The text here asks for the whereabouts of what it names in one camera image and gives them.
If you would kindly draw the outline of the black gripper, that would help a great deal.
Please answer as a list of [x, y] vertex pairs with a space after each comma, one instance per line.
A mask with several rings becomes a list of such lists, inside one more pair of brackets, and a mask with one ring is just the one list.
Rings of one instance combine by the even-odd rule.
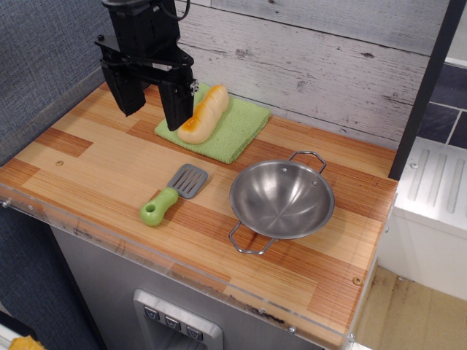
[[113, 35], [99, 35], [101, 69], [120, 109], [129, 116], [145, 105], [141, 81], [158, 85], [167, 128], [177, 130], [193, 116], [198, 81], [193, 78], [194, 60], [178, 47], [182, 16], [174, 1], [103, 1], [112, 21]]

